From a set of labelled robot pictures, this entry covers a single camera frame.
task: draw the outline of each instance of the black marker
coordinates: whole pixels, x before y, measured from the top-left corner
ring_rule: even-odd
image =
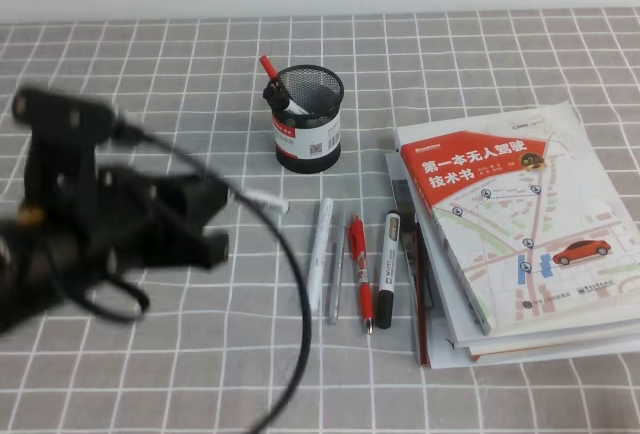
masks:
[[[380,290],[378,292],[378,315],[376,316],[376,325],[380,329],[389,329],[391,327],[399,236],[400,214],[396,211],[389,211],[384,223],[384,243],[382,244],[382,263],[380,265]]]

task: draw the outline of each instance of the black pen cap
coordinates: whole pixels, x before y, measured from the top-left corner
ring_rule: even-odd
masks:
[[[378,310],[376,312],[376,326],[380,329],[391,327],[391,317],[393,315],[393,292],[380,291],[378,293]]]

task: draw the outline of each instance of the silver pen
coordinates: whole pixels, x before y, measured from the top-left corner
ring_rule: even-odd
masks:
[[[340,222],[336,226],[336,251],[331,268],[333,277],[331,280],[331,300],[329,303],[329,324],[338,322],[338,309],[340,307],[340,287],[342,286],[342,259],[344,258],[344,241],[347,229],[347,211],[342,210]]]

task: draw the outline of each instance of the black mesh pen holder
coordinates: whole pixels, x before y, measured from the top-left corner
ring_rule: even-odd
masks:
[[[308,114],[293,114],[271,107],[276,157],[280,164],[300,174],[330,168],[340,157],[340,104],[342,80],[320,66],[300,65],[283,69],[278,79],[284,94]],[[278,81],[267,88],[279,89]]]

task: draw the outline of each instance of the stack of books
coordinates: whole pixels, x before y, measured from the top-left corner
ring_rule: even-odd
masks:
[[[428,258],[422,364],[640,350],[640,232],[568,104],[400,127],[396,147]]]

